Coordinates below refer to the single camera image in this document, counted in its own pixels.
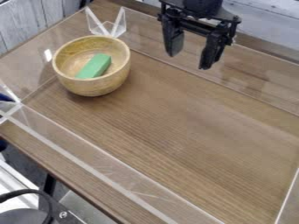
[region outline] tabletop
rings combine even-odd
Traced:
[[[110,20],[122,4],[154,12],[131,1],[95,1],[91,9]],[[234,46],[207,73],[186,72],[132,51],[123,87],[86,98],[63,88],[44,56],[84,35],[82,11],[2,58],[2,79],[23,104],[222,222],[274,223],[299,165],[299,119],[265,102],[297,113],[298,65]],[[247,88],[237,90],[243,94],[229,89],[242,81]],[[167,222],[15,123],[7,121],[0,133],[118,222]],[[59,141],[95,167],[96,150]]]

